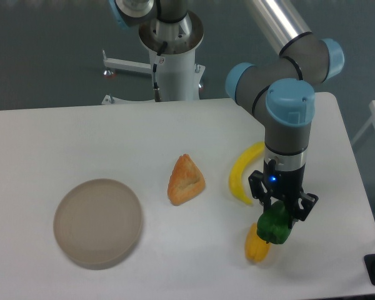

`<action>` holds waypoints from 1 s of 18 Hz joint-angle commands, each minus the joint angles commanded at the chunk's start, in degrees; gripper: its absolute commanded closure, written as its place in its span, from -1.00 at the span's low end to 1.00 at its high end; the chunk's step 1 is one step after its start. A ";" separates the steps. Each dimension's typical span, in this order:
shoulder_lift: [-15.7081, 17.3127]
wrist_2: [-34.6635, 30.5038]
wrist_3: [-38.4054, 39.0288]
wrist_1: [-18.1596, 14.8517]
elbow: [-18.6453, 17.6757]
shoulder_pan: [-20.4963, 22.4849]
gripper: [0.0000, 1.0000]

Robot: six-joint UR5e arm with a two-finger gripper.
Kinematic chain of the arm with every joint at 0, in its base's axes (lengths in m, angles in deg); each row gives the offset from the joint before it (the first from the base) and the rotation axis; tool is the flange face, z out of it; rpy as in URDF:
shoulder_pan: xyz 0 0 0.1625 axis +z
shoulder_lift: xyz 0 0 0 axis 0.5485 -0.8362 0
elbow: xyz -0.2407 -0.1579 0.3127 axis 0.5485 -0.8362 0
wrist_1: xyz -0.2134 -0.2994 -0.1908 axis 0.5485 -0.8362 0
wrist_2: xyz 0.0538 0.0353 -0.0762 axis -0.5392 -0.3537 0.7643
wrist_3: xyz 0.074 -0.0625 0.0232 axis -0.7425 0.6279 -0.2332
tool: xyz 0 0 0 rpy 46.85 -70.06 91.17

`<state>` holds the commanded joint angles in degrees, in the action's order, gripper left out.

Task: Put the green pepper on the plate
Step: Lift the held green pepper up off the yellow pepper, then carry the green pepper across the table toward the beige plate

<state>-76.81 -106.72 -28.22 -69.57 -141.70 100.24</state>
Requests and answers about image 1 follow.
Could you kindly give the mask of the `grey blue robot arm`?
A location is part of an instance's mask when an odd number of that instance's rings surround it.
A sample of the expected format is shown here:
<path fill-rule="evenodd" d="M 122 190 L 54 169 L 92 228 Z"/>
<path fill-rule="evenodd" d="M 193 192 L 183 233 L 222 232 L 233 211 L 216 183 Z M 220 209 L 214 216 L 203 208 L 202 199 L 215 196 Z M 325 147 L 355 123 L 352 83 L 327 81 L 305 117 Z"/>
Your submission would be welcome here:
<path fill-rule="evenodd" d="M 265 128 L 264 169 L 249 177 L 252 196 L 264 208 L 261 221 L 292 228 L 318 200 L 302 184 L 311 123 L 313 87 L 339 74 L 344 53 L 332 39 L 318 39 L 290 1 L 247 1 L 263 34 L 278 54 L 276 62 L 256 67 L 241 63 L 227 75 L 228 96 Z M 157 102 L 198 98 L 196 65 L 182 63 L 203 40 L 203 25 L 186 1 L 111 1 L 122 27 L 138 26 L 150 55 Z"/>

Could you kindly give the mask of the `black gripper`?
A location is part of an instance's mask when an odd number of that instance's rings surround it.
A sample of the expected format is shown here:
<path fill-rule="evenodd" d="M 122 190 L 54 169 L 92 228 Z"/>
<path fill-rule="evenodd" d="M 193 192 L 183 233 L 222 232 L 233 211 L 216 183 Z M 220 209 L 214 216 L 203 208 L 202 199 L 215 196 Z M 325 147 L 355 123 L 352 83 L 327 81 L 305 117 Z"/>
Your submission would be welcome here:
<path fill-rule="evenodd" d="M 264 162 L 263 173 L 255 170 L 249 176 L 252 197 L 258 199 L 264 210 L 271 208 L 271 197 L 283 201 L 289 207 L 288 227 L 305 221 L 318 201 L 318 196 L 303 191 L 305 164 L 293 171 L 278 171 L 274 163 Z"/>

